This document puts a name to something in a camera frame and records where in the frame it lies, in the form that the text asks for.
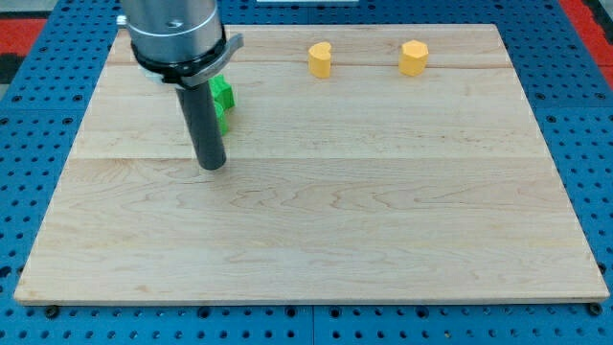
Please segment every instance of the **blue pegboard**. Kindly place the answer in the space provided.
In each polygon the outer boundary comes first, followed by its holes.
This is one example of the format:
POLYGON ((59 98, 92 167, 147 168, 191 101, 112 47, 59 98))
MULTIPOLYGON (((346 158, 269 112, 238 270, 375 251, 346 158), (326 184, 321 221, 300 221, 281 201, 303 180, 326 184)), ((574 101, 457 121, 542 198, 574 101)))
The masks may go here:
MULTIPOLYGON (((556 1, 222 0, 229 24, 495 23, 608 285, 613 94, 556 1)), ((613 305, 24 308, 19 273, 115 33, 116 0, 60 0, 0 102, 0 343, 610 344, 613 305)))

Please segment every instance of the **yellow object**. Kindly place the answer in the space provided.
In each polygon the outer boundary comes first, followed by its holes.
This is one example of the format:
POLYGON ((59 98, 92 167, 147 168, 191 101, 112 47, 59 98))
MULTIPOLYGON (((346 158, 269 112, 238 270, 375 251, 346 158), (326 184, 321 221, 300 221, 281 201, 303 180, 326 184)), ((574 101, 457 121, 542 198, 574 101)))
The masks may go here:
POLYGON ((308 71, 317 78, 329 78, 332 45, 320 42, 308 49, 308 71))
POLYGON ((417 40, 402 44, 398 69, 407 76, 420 75, 428 62, 428 46, 417 40))

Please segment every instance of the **black cylindrical rod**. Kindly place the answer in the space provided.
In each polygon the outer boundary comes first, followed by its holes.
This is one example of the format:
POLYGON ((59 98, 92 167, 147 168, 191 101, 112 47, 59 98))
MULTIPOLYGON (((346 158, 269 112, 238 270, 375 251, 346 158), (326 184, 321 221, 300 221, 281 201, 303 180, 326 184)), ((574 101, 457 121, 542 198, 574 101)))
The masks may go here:
POLYGON ((226 152, 221 141, 209 83, 204 82, 190 90, 177 89, 176 95, 192 136, 198 163, 210 171, 221 168, 226 162, 226 152))

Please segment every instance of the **green block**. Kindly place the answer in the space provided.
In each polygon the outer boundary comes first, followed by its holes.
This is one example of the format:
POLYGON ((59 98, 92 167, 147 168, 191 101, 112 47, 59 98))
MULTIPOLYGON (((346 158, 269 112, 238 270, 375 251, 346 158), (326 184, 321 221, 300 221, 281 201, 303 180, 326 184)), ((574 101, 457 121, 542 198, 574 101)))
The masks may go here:
POLYGON ((226 82, 223 75, 217 75, 209 80, 211 85, 211 93, 215 102, 221 104, 224 110, 228 110, 234 106, 234 95, 232 94, 232 86, 226 82))
POLYGON ((221 135, 226 135, 228 132, 228 122, 226 121, 226 113, 225 110, 223 110, 223 105, 215 102, 215 113, 217 116, 219 131, 221 132, 221 135))

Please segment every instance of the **wooden table surface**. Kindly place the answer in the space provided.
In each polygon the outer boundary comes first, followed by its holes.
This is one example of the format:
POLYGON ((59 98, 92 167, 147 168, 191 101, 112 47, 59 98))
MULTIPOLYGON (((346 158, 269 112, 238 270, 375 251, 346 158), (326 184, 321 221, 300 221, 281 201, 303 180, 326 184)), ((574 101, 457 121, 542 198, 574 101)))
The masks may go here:
POLYGON ((229 26, 228 162, 120 32, 15 298, 491 304, 608 296, 492 25, 229 26), (399 46, 429 46, 402 76, 399 46), (332 76, 307 70, 328 40, 332 76))

